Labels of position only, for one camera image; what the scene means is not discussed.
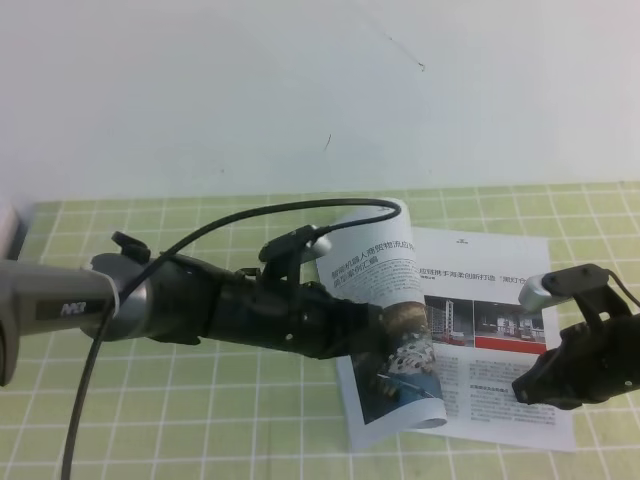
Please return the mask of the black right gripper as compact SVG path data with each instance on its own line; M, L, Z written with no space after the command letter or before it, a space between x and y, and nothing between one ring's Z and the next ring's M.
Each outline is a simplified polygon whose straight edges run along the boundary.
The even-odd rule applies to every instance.
M639 389L639 321L609 319L598 331L579 323L561 344L512 382L518 402L576 409Z

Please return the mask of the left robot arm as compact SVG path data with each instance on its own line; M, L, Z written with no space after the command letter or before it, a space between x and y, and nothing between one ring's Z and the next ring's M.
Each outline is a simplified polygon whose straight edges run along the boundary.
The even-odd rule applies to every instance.
M381 307L300 281L302 264L329 251L326 238L280 236L261 249L258 267L237 271L174 255L126 300L120 292L152 259L143 242L123 233L114 239L119 251L95 256L86 269L2 262L3 384L15 373L22 337L76 328L108 342L214 339L319 360L390 349Z

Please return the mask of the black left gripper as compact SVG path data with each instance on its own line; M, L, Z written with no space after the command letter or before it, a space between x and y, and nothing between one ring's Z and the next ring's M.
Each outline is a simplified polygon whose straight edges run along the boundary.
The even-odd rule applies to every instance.
M222 278L207 337L325 360L350 356L359 399L395 400L387 378L383 310L338 299L317 282L292 285L255 269Z

